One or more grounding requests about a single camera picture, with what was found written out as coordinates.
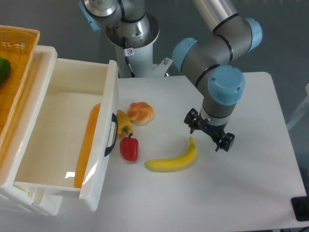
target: black drawer handle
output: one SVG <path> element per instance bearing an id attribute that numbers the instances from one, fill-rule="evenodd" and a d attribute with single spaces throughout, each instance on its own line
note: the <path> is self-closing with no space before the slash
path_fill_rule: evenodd
<path id="1" fill-rule="evenodd" d="M 112 152 L 112 150 L 113 150 L 113 148 L 116 144 L 116 139 L 117 139 L 117 135 L 118 135 L 118 120 L 117 120 L 117 117 L 114 113 L 112 114 L 112 122 L 114 122 L 116 124 L 116 135 L 115 135 L 115 139 L 114 139 L 114 142 L 112 143 L 112 145 L 109 146 L 109 147 L 106 147 L 104 157 L 108 156 Z"/>

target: blue joint cap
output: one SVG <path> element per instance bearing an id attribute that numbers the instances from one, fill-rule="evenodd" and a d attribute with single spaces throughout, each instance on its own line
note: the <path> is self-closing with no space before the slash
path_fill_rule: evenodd
<path id="1" fill-rule="evenodd" d="M 215 68 L 208 78 L 208 90 L 214 100 L 222 105 L 234 105 L 245 87 L 242 72 L 230 65 Z"/>
<path id="2" fill-rule="evenodd" d="M 256 22 L 253 18 L 246 18 L 245 20 L 249 23 L 252 32 L 251 47 L 248 51 L 250 52 L 252 49 L 257 47 L 261 43 L 263 38 L 263 32 L 261 25 L 258 22 Z"/>
<path id="3" fill-rule="evenodd" d="M 88 14 L 87 10 L 85 9 L 83 3 L 82 3 L 83 0 L 79 1 L 77 3 L 78 7 L 81 9 L 83 15 L 85 16 L 86 20 L 88 21 L 91 29 L 93 31 L 96 31 L 96 30 L 101 30 L 101 28 L 93 21 L 92 17 Z"/>
<path id="4" fill-rule="evenodd" d="M 174 48 L 172 53 L 172 60 L 176 67 L 181 71 L 185 56 L 191 47 L 197 42 L 194 38 L 185 38 L 181 40 Z"/>

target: red pepper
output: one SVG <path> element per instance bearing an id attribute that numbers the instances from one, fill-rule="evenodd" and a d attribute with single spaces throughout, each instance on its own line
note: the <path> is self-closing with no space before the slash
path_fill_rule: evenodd
<path id="1" fill-rule="evenodd" d="M 132 135 L 130 133 L 129 137 L 125 137 L 120 141 L 120 153 L 128 161 L 135 161 L 139 153 L 139 141 L 131 138 Z"/>

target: yellow bell pepper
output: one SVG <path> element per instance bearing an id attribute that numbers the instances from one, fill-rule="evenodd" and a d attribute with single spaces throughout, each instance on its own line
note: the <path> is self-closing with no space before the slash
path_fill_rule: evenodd
<path id="1" fill-rule="evenodd" d="M 117 110 L 118 136 L 126 137 L 133 132 L 133 127 L 129 117 L 122 110 Z"/>

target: banana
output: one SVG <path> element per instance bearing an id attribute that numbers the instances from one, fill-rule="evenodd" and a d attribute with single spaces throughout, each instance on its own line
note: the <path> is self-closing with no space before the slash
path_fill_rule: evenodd
<path id="1" fill-rule="evenodd" d="M 145 167 L 154 172 L 165 172 L 183 168 L 197 156 L 197 147 L 192 137 L 189 137 L 187 151 L 180 156 L 167 159 L 151 159 L 145 162 Z"/>

